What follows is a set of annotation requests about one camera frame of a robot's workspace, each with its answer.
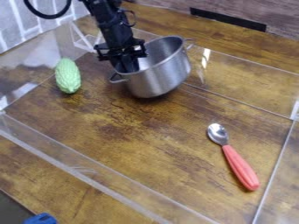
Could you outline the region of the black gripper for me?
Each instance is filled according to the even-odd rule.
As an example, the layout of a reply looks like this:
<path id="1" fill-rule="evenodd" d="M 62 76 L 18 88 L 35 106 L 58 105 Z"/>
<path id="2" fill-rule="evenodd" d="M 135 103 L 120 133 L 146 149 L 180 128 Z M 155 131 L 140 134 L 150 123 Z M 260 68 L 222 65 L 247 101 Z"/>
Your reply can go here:
<path id="1" fill-rule="evenodd" d="M 138 72 L 138 58 L 147 56 L 146 41 L 140 38 L 130 39 L 122 46 L 118 47 L 110 47 L 107 43 L 100 43 L 94 46 L 94 49 L 98 52 L 98 59 L 111 60 L 112 67 L 120 73 Z M 120 57 L 123 57 L 124 65 L 119 60 Z"/>

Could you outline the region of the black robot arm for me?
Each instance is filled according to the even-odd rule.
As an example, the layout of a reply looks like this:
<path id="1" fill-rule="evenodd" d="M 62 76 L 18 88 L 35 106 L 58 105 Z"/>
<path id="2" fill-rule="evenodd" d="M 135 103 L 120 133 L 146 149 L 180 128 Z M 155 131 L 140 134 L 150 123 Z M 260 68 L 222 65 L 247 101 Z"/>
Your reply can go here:
<path id="1" fill-rule="evenodd" d="M 98 59 L 108 60 L 112 67 L 123 72 L 132 73 L 139 70 L 139 58 L 147 56 L 146 41 L 134 37 L 132 27 L 127 13 L 120 8 L 122 0 L 80 0 L 96 19 L 104 43 L 96 44 Z"/>

